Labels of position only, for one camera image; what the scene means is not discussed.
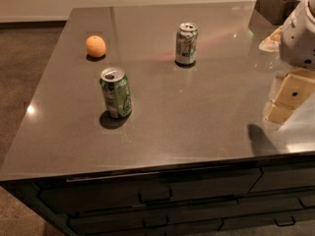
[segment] desk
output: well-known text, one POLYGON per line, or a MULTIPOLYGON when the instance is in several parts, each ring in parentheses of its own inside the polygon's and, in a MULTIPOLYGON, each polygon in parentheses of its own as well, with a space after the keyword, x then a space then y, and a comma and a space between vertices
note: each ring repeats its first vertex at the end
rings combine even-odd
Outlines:
POLYGON ((183 235, 313 219, 313 125, 270 131, 262 111, 275 27, 252 3, 74 9, 0 171, 1 185, 68 235, 183 235), (174 63, 182 22, 197 62, 174 63), (106 57, 87 59, 100 35, 106 57), (133 112, 114 120, 98 83, 126 71, 133 112))

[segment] green can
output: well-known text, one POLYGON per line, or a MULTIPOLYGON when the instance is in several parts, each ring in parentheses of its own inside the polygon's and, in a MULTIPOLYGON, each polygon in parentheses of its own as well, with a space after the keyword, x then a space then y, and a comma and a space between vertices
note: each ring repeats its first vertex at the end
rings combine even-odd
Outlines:
POLYGON ((132 111, 130 90, 125 71, 109 67, 100 74, 99 83, 106 109, 113 118, 123 118, 132 111))

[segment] can top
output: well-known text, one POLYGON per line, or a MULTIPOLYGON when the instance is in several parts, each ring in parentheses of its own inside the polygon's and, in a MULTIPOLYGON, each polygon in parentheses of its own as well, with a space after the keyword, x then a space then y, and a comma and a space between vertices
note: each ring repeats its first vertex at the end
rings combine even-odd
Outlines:
POLYGON ((194 23, 183 23, 180 24, 180 29, 184 31, 195 31, 198 29, 197 25, 194 23))
POLYGON ((109 83, 119 82, 125 76, 125 71, 120 67, 108 67, 100 74, 100 78, 109 83))

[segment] soda can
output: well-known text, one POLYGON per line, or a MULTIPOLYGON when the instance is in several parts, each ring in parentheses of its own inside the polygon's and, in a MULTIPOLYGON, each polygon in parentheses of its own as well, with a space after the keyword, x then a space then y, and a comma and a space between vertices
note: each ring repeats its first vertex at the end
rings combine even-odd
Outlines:
POLYGON ((198 27, 194 23, 183 23, 176 35, 176 63, 192 65, 196 59, 198 27))
POLYGON ((113 118, 123 118, 131 113, 131 98, 125 71, 109 67, 100 74, 99 83, 106 109, 113 118))

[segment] brown floor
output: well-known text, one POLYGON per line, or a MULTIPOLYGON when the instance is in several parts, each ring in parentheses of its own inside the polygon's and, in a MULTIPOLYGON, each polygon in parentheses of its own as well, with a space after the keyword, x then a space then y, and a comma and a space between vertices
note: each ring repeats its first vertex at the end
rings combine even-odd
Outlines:
MULTIPOLYGON (((0 167, 18 131, 61 28, 0 29, 0 167)), ((0 236, 63 236, 0 188, 0 236)), ((312 236, 314 221, 290 227, 265 226, 198 236, 312 236)))

